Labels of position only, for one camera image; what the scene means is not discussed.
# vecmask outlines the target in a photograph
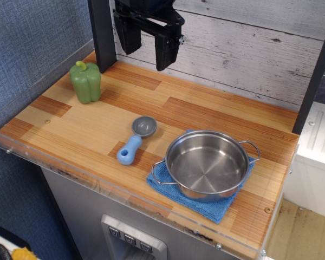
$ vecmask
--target blue handle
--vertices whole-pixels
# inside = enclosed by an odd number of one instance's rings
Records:
[[[117,159],[121,164],[130,165],[135,159],[137,149],[142,144],[142,138],[138,135],[133,135],[122,149],[117,153]]]

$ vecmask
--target yellow object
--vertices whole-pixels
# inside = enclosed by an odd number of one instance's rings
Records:
[[[37,260],[34,253],[30,252],[27,248],[13,250],[11,257],[13,260]]]

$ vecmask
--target blue fabric wall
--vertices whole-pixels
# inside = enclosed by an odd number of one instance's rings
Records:
[[[87,0],[0,1],[1,122],[92,50]],[[41,259],[74,257],[36,166],[1,149],[0,226]]]

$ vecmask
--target pot handle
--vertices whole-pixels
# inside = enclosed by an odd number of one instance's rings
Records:
[[[155,169],[155,167],[156,167],[158,164],[162,164],[162,163],[164,163],[164,162],[165,162],[165,159],[162,160],[162,161],[160,161],[160,162],[156,162],[155,164],[153,164],[153,166],[152,166],[152,176],[153,176],[154,180],[156,180],[156,182],[159,183],[160,185],[178,184],[178,183],[162,183],[160,180],[158,180],[158,179],[155,177],[155,175],[154,175],[154,169]]]
[[[258,148],[255,144],[253,144],[252,142],[250,142],[250,141],[241,141],[241,142],[239,142],[239,143],[242,144],[242,143],[244,143],[244,142],[247,142],[247,143],[249,143],[250,145],[253,145],[254,148],[256,149],[256,151],[258,152],[258,158],[256,158],[255,160],[249,162],[249,164],[253,164],[253,163],[255,163],[256,161],[259,161],[259,159],[261,158],[259,148]]]

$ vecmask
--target wooden floor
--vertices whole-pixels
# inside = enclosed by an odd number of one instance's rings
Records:
[[[267,255],[274,260],[325,259],[325,217],[284,200]]]

